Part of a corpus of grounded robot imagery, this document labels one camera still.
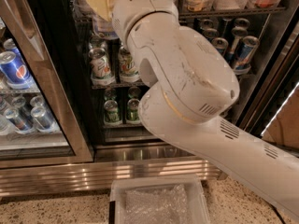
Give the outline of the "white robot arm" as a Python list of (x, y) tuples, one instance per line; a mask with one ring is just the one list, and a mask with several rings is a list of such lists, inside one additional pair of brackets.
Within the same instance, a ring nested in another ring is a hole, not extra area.
[(238, 80), (201, 34), (179, 24), (173, 0), (86, 2), (111, 21), (149, 86), (138, 107), (143, 126), (299, 219), (299, 159), (221, 117), (239, 96)]

